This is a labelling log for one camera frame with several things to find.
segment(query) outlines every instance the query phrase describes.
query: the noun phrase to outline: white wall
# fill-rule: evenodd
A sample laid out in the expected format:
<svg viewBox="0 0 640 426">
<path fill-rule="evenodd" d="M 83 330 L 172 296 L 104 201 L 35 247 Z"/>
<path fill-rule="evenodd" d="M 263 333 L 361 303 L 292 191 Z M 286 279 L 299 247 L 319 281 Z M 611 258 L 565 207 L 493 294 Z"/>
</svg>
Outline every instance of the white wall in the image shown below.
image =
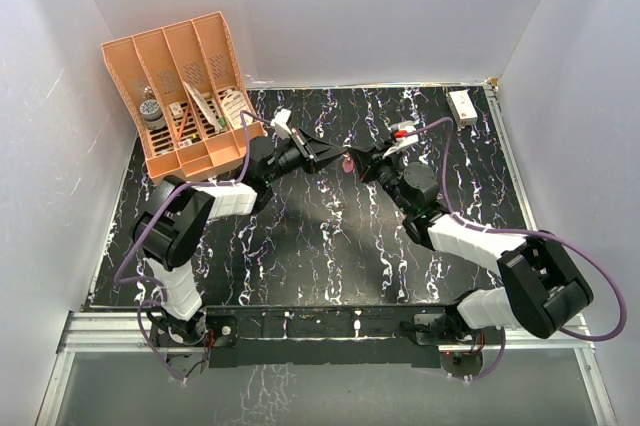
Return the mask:
<svg viewBox="0 0 640 426">
<path fill-rule="evenodd" d="M 134 129 L 93 0 L 0 0 L 0 411 L 33 424 L 101 255 Z"/>
<path fill-rule="evenodd" d="M 640 0 L 542 0 L 500 80 L 515 155 L 540 227 L 604 261 L 626 295 L 622 336 L 597 347 L 620 424 L 638 424 Z M 592 271 L 593 333 L 617 321 Z"/>
<path fill-rule="evenodd" d="M 247 83 L 499 75 L 539 0 L 95 0 L 117 37 L 222 10 Z"/>
</svg>

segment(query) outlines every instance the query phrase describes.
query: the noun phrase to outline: black wire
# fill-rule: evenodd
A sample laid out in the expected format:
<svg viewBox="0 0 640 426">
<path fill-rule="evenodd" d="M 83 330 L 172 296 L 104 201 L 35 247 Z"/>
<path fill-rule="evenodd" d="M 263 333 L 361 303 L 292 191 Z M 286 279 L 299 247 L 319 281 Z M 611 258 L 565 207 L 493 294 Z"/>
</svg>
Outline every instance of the black wire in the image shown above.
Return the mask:
<svg viewBox="0 0 640 426">
<path fill-rule="evenodd" d="M 184 375 L 185 379 L 186 379 L 186 378 L 188 378 L 188 377 L 191 375 L 191 373 L 193 373 L 193 371 L 194 371 L 198 366 L 200 366 L 202 363 L 206 363 L 206 362 L 207 362 L 207 361 L 203 359 L 203 360 L 201 360 L 201 361 L 198 361 L 198 362 L 197 362 L 196 364 L 194 364 L 193 366 L 191 366 L 191 369 L 189 370 L 189 372 L 188 372 L 187 374 L 185 374 L 185 375 Z"/>
</svg>

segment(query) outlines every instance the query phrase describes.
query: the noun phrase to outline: white box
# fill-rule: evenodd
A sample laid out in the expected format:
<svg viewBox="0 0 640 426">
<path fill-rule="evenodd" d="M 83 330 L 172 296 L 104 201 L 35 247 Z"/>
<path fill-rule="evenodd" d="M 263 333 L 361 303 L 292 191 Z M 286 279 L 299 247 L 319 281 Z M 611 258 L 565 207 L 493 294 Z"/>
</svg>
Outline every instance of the white box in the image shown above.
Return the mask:
<svg viewBox="0 0 640 426">
<path fill-rule="evenodd" d="M 453 117 L 459 127 L 464 128 L 465 126 L 476 124 L 478 115 L 469 97 L 469 90 L 450 91 L 447 93 L 447 103 L 449 103 Z"/>
</svg>

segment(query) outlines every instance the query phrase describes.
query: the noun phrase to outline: orange crate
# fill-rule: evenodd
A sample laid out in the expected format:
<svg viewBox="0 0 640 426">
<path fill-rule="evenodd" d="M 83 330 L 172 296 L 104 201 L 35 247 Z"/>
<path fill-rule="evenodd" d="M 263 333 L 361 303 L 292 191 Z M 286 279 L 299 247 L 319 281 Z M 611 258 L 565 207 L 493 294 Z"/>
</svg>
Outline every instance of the orange crate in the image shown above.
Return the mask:
<svg viewBox="0 0 640 426">
<path fill-rule="evenodd" d="M 231 123 L 225 118 L 227 128 L 215 133 L 182 84 L 186 81 L 203 95 L 210 95 L 207 101 L 216 101 L 218 106 L 220 94 L 235 88 L 255 113 L 222 13 L 111 41 L 102 45 L 102 52 L 138 129 L 149 176 L 154 182 L 168 174 L 198 181 L 242 164 L 246 154 L 242 129 L 230 129 Z M 149 86 L 167 122 L 166 127 L 155 131 L 149 130 L 139 111 L 143 91 Z M 169 105 L 174 102 L 181 105 L 181 119 L 174 119 L 171 114 Z M 182 137 L 178 138 L 187 109 L 191 111 Z M 250 125 L 251 138 L 264 134 L 259 122 Z"/>
</svg>

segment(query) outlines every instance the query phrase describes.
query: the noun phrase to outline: black marble tabletop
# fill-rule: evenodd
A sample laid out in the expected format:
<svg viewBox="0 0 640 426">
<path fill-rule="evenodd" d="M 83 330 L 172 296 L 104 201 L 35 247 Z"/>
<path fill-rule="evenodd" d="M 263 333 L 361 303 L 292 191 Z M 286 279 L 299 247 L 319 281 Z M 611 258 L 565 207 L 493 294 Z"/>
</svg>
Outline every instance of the black marble tabletop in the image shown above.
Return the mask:
<svg viewBox="0 0 640 426">
<path fill-rule="evenodd" d="M 258 114 L 293 111 L 291 124 L 334 143 L 368 145 L 401 120 L 424 125 L 451 116 L 444 87 L 252 91 Z M 513 183 L 482 87 L 470 87 L 474 127 L 455 131 L 447 184 L 455 209 L 496 227 L 524 227 Z M 440 171 L 446 128 L 420 138 L 409 153 Z M 86 308 L 132 308 L 148 285 L 116 287 L 113 275 L 130 247 L 129 231 L 153 190 L 137 142 L 94 290 Z M 316 175 L 292 173 L 274 184 L 258 215 L 211 221 L 194 259 L 207 305 L 444 304 L 496 278 L 458 257 L 409 240 L 402 215 L 374 183 L 361 184 L 336 162 Z M 129 274 L 135 274 L 130 265 Z M 150 274 L 138 256 L 138 274 Z"/>
</svg>

